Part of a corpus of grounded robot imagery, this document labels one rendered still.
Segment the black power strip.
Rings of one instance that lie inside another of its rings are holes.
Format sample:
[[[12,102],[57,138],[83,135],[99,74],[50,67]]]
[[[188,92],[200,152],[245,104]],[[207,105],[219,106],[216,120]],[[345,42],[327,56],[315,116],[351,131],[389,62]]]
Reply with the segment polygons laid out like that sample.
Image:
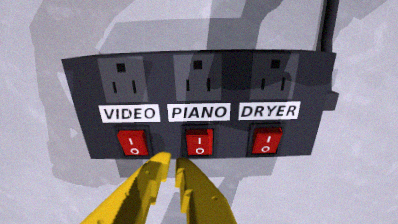
[[[335,111],[327,0],[321,51],[180,50],[61,59],[91,159],[311,155]],[[331,81],[331,82],[330,82]],[[327,95],[328,93],[328,95]]]

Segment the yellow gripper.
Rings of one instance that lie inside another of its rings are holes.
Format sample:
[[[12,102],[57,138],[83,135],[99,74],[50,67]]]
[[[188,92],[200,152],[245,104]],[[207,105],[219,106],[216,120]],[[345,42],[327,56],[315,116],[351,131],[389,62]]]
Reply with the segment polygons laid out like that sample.
[[[160,184],[166,182],[171,154],[160,152],[144,163],[80,224],[145,224]],[[189,159],[177,158],[175,187],[187,224],[237,224],[225,196]]]

